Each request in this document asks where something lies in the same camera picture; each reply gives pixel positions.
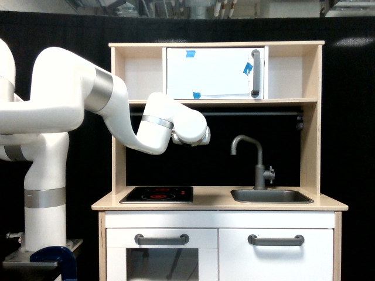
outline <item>blue clamp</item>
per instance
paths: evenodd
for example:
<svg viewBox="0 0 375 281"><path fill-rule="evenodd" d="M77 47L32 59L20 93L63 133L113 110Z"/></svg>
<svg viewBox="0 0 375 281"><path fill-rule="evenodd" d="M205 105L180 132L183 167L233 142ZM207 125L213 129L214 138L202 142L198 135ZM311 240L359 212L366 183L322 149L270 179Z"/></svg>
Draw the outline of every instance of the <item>blue clamp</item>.
<svg viewBox="0 0 375 281"><path fill-rule="evenodd" d="M77 261L71 250L62 246L40 249L30 256L30 262L58 261L62 281L77 281Z"/></svg>

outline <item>oven window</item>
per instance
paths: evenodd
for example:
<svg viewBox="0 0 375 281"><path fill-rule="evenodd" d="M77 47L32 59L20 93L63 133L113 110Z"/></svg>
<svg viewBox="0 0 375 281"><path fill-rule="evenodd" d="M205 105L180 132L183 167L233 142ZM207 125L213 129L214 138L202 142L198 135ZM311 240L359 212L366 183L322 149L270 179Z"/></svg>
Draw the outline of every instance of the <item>oven window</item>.
<svg viewBox="0 0 375 281"><path fill-rule="evenodd" d="M198 249L127 249L127 280L198 281Z"/></svg>

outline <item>gray handle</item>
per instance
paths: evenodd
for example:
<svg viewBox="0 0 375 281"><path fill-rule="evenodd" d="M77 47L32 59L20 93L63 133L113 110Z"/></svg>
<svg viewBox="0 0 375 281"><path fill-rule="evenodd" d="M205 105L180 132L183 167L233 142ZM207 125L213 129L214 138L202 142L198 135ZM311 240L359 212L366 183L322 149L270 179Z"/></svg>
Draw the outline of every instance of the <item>gray handle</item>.
<svg viewBox="0 0 375 281"><path fill-rule="evenodd" d="M180 237L166 237L166 238L147 238L142 234L137 234L134 237L135 243L138 245L185 245L189 242L189 236L187 234L182 234Z"/></svg>
<svg viewBox="0 0 375 281"><path fill-rule="evenodd" d="M259 96L260 92L260 52L258 50L254 50L251 55L254 58L253 90L251 91L251 96L256 98Z"/></svg>
<svg viewBox="0 0 375 281"><path fill-rule="evenodd" d="M251 234L247 241L254 246L302 246L305 238L302 235L296 235L294 238L258 238Z"/></svg>

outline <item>faucet handle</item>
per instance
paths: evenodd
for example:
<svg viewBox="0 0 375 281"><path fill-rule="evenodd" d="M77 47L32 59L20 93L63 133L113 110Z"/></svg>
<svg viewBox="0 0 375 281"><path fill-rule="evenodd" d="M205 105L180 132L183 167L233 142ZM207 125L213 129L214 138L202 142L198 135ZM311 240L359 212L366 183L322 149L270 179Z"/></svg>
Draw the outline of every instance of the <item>faucet handle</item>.
<svg viewBox="0 0 375 281"><path fill-rule="evenodd" d="M270 180L270 183L272 184L272 181L275 179L275 170L272 169L272 166L270 166L270 169L268 171L265 171L264 174L264 179Z"/></svg>

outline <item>toy kitchen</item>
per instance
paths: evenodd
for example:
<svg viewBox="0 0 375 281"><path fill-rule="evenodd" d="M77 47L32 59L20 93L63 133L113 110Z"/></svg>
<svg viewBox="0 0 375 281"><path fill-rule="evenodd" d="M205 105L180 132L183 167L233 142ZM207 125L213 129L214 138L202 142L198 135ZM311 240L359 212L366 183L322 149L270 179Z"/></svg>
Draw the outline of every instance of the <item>toy kitchen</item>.
<svg viewBox="0 0 375 281"><path fill-rule="evenodd" d="M134 127L164 92L210 139L154 156L112 138L112 192L92 205L101 281L341 280L348 206L320 185L323 45L110 43Z"/></svg>

